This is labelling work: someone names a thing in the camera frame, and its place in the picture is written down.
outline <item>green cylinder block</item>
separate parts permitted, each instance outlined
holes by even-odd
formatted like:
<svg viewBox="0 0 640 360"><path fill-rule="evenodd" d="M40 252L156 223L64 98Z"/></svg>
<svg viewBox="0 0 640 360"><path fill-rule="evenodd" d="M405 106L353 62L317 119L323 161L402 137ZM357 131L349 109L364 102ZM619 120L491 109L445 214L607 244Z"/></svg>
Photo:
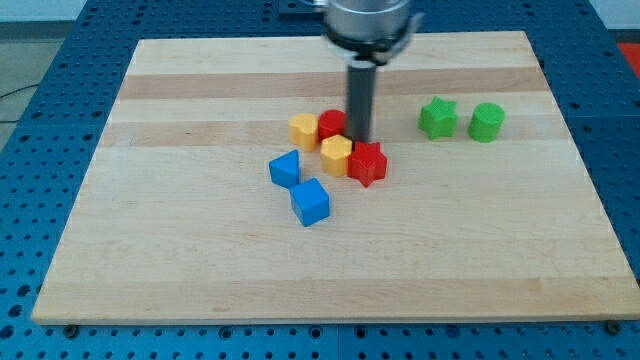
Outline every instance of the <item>green cylinder block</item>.
<svg viewBox="0 0 640 360"><path fill-rule="evenodd" d="M500 133L504 117L504 110L494 103L476 106L469 125L469 136L478 142L492 142Z"/></svg>

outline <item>cable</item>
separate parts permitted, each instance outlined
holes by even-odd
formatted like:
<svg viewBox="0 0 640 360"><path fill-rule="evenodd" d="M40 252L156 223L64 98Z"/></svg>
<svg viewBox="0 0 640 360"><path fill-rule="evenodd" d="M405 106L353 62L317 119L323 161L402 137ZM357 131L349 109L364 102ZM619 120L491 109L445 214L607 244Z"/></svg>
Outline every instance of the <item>cable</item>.
<svg viewBox="0 0 640 360"><path fill-rule="evenodd" d="M21 91L24 91L24 90L27 90L27 89L31 89L31 88L34 88L34 87L38 87L38 86L40 86L40 83L31 84L31 85L23 86L21 88L15 89L15 90L11 90L8 93L4 93L4 94L0 95L0 100L4 99L6 97L9 97L9 96L11 96L13 94L17 94L17 93L19 93ZM15 124L17 122L18 122L18 120L0 121L0 124Z"/></svg>
<svg viewBox="0 0 640 360"><path fill-rule="evenodd" d="M11 96L13 94L17 94L17 93L19 93L21 91L24 91L24 90L27 90L27 89L31 89L31 88L34 88L34 87L38 87L38 86L40 86L40 83L31 84L31 85L27 85L27 86L21 87L19 89L11 90L8 93L0 95L0 99L4 99L4 98L9 97L9 96Z"/></svg>

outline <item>metal rod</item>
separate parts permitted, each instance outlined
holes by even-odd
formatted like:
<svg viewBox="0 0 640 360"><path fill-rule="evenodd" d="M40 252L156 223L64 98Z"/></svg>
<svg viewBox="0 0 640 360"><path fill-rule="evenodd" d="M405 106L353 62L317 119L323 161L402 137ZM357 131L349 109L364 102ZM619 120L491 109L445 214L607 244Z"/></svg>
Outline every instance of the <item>metal rod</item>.
<svg viewBox="0 0 640 360"><path fill-rule="evenodd" d="M369 142L376 70L377 67L373 64L364 67L348 66L345 135L354 142Z"/></svg>

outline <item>green block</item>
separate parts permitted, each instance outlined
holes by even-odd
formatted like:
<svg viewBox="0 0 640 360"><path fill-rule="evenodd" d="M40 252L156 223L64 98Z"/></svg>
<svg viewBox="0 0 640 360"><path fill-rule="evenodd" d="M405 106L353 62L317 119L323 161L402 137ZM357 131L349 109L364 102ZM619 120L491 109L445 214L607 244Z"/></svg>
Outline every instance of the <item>green block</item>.
<svg viewBox="0 0 640 360"><path fill-rule="evenodd" d="M434 140L439 137L452 137L457 124L456 102L434 96L429 105L422 107L418 128L426 132L429 139Z"/></svg>
<svg viewBox="0 0 640 360"><path fill-rule="evenodd" d="M476 106L469 125L469 136L478 142L492 142L500 133L504 117L504 110L494 103Z"/></svg>

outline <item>green star-shaped block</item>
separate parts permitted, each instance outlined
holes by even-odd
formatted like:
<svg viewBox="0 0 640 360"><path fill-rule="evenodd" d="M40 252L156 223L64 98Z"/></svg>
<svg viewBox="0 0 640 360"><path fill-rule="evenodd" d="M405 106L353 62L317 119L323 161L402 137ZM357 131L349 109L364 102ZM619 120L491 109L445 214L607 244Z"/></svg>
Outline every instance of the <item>green star-shaped block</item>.
<svg viewBox="0 0 640 360"><path fill-rule="evenodd" d="M452 137L456 131L458 114L456 102L433 97L431 104L422 107L418 128L427 133L429 139Z"/></svg>

